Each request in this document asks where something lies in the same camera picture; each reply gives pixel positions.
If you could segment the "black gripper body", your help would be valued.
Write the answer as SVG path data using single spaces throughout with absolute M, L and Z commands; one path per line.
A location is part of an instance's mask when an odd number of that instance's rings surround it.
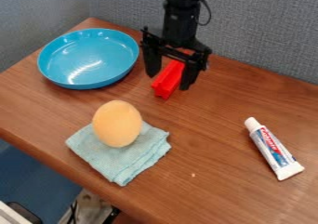
M 196 38 L 196 31 L 196 26 L 191 26 L 188 29 L 165 26 L 161 32 L 155 33 L 149 31 L 148 27 L 144 27 L 140 46 L 155 47 L 161 57 L 176 59 L 183 63 L 199 59 L 203 63 L 201 71 L 204 71 L 211 48 Z

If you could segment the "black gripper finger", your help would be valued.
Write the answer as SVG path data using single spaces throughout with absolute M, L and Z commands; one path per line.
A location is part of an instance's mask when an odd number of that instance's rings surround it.
M 141 45 L 145 63 L 145 73 L 148 77 L 155 76 L 161 69 L 161 55 L 155 47 Z
M 195 83 L 203 63 L 199 59 L 188 60 L 181 73 L 181 82 L 179 85 L 180 90 L 188 90 L 189 86 Z

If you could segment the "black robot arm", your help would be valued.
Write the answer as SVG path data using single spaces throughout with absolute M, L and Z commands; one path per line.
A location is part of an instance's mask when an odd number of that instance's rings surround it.
M 141 29 L 142 39 L 140 46 L 145 63 L 145 73 L 149 77 L 161 69 L 161 57 L 169 57 L 185 64 L 181 73 L 180 90 L 188 90 L 195 83 L 200 71 L 205 70 L 208 56 L 212 50 L 196 38 L 197 26 L 205 26 L 199 20 L 200 8 L 205 0 L 165 0 L 163 8 L 164 23 L 161 35 L 152 33 L 148 27 Z

